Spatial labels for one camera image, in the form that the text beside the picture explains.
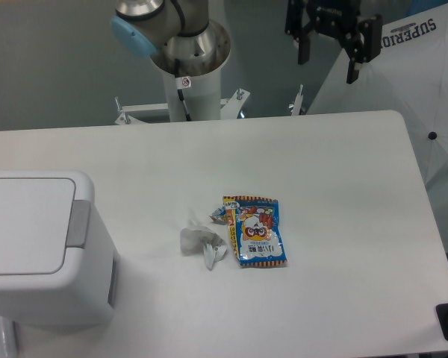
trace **white plastic container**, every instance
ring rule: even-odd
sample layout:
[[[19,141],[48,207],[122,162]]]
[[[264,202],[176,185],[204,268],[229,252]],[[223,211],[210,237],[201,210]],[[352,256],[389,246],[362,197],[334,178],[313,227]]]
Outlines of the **white plastic container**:
[[[119,255],[82,172],[0,172],[0,315],[23,324],[113,316]]]

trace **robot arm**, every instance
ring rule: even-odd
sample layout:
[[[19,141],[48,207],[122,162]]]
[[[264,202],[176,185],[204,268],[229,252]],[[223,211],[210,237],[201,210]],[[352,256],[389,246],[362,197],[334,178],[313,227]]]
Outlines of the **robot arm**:
[[[308,61],[311,45],[308,35],[315,30],[336,39],[345,49],[350,59],[346,82],[353,83],[358,78],[359,66],[381,51],[382,16],[362,19],[360,3],[361,0],[288,0],[285,33],[299,44],[298,64]],[[304,10],[310,21],[302,27]]]

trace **gray floor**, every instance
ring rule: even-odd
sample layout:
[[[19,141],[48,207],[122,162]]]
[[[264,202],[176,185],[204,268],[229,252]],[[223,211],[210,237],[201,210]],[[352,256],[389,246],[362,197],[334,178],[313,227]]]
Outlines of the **gray floor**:
[[[210,0],[211,18],[227,27],[231,58],[223,96],[251,92],[249,116],[282,116],[305,85],[309,105],[340,52],[312,38],[311,60],[284,34],[287,0]],[[410,0],[363,0],[364,16],[401,19]],[[111,125],[122,105],[163,103],[160,75],[129,54],[109,27],[113,0],[0,1],[0,131]]]

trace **blue snack package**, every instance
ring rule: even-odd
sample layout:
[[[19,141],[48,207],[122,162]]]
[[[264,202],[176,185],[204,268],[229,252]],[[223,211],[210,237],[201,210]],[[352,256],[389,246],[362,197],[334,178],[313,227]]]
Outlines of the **blue snack package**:
[[[223,203],[234,253],[242,267],[273,267],[287,262],[277,200],[225,196]]]

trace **white umbrella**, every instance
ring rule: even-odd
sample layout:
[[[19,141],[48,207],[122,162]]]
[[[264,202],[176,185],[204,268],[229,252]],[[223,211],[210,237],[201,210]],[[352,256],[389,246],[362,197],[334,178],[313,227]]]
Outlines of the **white umbrella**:
[[[397,110],[428,182],[448,161],[448,4],[387,24],[382,53],[345,83],[344,51],[308,113]]]

